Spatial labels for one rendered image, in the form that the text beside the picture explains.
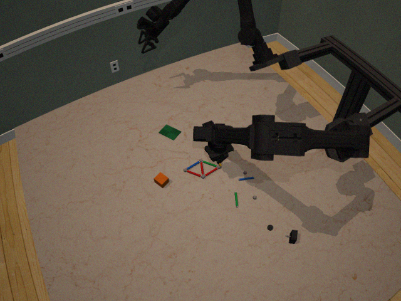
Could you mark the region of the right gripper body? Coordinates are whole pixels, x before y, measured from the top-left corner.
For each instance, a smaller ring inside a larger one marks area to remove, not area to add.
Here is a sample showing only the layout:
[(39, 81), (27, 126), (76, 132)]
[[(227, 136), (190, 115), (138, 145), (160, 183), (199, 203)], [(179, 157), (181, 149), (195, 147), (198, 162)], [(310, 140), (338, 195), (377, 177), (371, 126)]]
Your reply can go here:
[(154, 37), (152, 37), (152, 36), (150, 36), (150, 35), (146, 32), (147, 30), (145, 29), (145, 32), (146, 32), (146, 34), (145, 34), (146, 42), (149, 43), (149, 44), (151, 44), (151, 45), (153, 45), (153, 46), (154, 46), (154, 43), (151, 42), (151, 40), (154, 40), (155, 43), (158, 43), (159, 40), (158, 40), (157, 36), (163, 31), (162, 29), (159, 29), (159, 30), (160, 30), (160, 31), (159, 31)]

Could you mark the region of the dark green flat rectangle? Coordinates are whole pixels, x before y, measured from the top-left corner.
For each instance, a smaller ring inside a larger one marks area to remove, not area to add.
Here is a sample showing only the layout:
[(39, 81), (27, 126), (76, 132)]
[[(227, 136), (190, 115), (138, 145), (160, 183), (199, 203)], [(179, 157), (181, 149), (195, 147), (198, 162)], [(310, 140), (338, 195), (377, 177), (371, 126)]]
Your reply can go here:
[(181, 131), (179, 131), (169, 125), (165, 125), (159, 133), (172, 140), (175, 140), (175, 138), (181, 133)]

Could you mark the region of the orange flat block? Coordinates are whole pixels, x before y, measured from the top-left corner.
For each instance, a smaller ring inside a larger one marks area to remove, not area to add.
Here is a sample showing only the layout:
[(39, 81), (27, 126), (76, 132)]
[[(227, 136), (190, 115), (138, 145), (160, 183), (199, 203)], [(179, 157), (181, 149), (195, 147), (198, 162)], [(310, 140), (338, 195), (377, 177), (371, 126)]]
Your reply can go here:
[(169, 178), (162, 174), (161, 172), (154, 178), (154, 181), (156, 184), (158, 184), (160, 187), (164, 187), (166, 184), (169, 183)]

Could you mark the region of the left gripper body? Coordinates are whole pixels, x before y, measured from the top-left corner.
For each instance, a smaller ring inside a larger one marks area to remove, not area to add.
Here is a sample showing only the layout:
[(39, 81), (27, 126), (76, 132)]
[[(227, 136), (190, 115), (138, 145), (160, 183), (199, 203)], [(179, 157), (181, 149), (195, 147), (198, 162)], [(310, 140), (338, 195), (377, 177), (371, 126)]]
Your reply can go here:
[(224, 145), (224, 148), (215, 148), (214, 144), (212, 145), (212, 150), (207, 145), (204, 147), (205, 151), (208, 153), (210, 159), (215, 162), (219, 159), (227, 157), (229, 154), (228, 152), (234, 151), (232, 145)]

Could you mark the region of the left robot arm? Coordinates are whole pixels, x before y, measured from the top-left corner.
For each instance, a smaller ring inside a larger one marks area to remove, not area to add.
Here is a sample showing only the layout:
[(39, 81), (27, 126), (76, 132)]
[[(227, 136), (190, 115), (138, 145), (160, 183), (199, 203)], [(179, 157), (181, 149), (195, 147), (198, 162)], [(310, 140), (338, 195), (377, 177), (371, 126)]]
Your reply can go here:
[(311, 149), (335, 149), (341, 160), (369, 157), (370, 126), (349, 125), (348, 121), (327, 131), (310, 129), (305, 123), (275, 122), (275, 115), (253, 115), (248, 127), (226, 127), (232, 126), (212, 120), (202, 127), (194, 126), (193, 140), (208, 142), (211, 150), (213, 144), (215, 148), (246, 145), (251, 149), (251, 159), (260, 161), (273, 161), (274, 155), (305, 156)]

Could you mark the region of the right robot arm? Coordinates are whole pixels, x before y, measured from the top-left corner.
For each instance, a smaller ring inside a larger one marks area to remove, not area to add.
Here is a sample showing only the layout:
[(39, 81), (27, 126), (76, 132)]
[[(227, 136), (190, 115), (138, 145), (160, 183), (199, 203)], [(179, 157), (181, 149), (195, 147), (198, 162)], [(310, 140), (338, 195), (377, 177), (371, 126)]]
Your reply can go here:
[[(159, 29), (164, 30), (167, 27), (167, 25), (170, 23), (169, 20), (176, 17), (189, 1), (190, 0), (171, 0), (171, 2), (163, 8), (163, 10), (157, 6), (152, 6), (146, 12), (146, 15), (152, 21), (141, 17), (138, 20), (137, 29), (146, 29), (147, 33), (154, 37), (160, 31)], [(251, 0), (237, 1), (239, 5), (241, 27), (241, 30), (238, 33), (238, 40), (240, 41), (241, 45), (252, 46), (254, 52), (253, 57), (255, 60), (253, 61), (253, 65), (261, 64), (277, 58), (278, 55), (274, 55), (271, 48), (268, 48), (266, 42), (264, 42), (264, 39), (261, 36), (260, 30), (256, 28), (256, 21), (254, 19)], [(157, 28), (154, 24), (157, 26)]]

